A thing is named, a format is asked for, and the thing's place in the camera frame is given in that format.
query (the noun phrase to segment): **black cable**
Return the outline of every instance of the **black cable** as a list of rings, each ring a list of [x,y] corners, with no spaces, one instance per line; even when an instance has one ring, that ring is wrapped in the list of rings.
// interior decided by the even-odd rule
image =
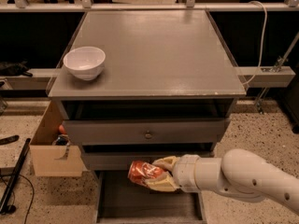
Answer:
[[[0,175],[0,179],[2,180],[2,182],[7,186],[7,182],[6,182],[6,180],[4,180],[4,178],[3,178],[3,176],[2,175]],[[11,194],[12,194],[12,196],[13,196],[13,201],[12,201],[12,204],[11,205],[13,205],[14,203],[15,203],[15,200],[16,200],[16,196],[15,196],[15,193],[14,193],[14,191],[12,191],[11,192]]]
[[[26,176],[24,176],[24,175],[19,175],[19,176],[21,176],[22,178],[24,178],[25,180],[27,180],[27,182],[30,184],[31,189],[32,189],[32,197],[31,197],[31,201],[30,201],[30,204],[29,204],[29,206],[28,206],[28,209],[27,209],[27,212],[26,212],[26,216],[25,216],[25,220],[24,220],[24,224],[26,224],[26,222],[27,222],[27,218],[28,218],[28,215],[29,215],[31,206],[32,206],[32,203],[33,203],[34,198],[35,198],[35,188],[34,188],[32,182],[31,182]]]

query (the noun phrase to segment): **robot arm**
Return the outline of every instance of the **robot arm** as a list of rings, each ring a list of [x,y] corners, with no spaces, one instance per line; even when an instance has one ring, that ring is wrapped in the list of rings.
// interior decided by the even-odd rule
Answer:
[[[170,160],[153,164],[171,171],[176,188],[185,192],[211,190],[250,203],[266,197],[299,215],[299,179],[249,151],[233,149],[222,159],[184,155]]]

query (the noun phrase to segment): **cabinet top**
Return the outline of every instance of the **cabinet top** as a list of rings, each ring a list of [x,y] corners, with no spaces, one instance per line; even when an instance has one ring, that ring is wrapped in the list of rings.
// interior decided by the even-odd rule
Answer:
[[[61,68],[49,97],[239,97],[236,71],[203,10],[89,12],[71,49],[94,46],[105,69],[83,81]]]

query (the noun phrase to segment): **gray cabinet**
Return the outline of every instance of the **gray cabinet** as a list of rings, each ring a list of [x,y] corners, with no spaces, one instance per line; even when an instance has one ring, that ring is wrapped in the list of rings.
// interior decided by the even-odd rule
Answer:
[[[130,187],[136,192],[132,199],[140,203],[135,207],[142,209],[147,202],[138,196],[140,187],[116,182],[120,176],[126,179],[116,172],[126,173],[133,160],[212,155],[233,105],[246,92],[205,11],[89,12],[70,49],[82,46],[106,53],[104,72],[82,81],[62,67],[49,97],[60,107],[70,139],[100,188],[116,183]],[[99,219],[103,210],[109,213],[107,192]],[[194,200],[181,195],[173,194],[171,200]],[[158,195],[153,201],[150,193],[146,196],[150,204],[170,197]]]

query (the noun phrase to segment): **speckled floor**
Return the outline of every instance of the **speckled floor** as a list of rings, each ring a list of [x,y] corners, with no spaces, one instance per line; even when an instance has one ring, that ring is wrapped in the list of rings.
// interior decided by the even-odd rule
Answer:
[[[27,137],[35,133],[47,101],[8,102],[8,108],[0,117],[0,138],[18,134],[20,140],[0,146],[0,167],[14,165]],[[241,101],[231,116],[232,122],[217,145],[216,155],[240,147],[250,150],[285,172],[299,176],[299,135],[292,133],[292,125],[275,101],[267,101],[264,115],[260,115],[252,102]],[[35,198],[27,224],[91,224],[95,217],[96,183],[89,172],[80,178],[36,177],[32,172],[30,153],[21,171],[35,188]],[[0,181],[0,195],[5,185]],[[31,200],[32,191],[27,181],[20,178],[14,189],[17,211],[0,216],[1,224],[23,223]],[[299,216],[271,200],[261,203],[242,203],[203,192],[207,223],[299,223]]]

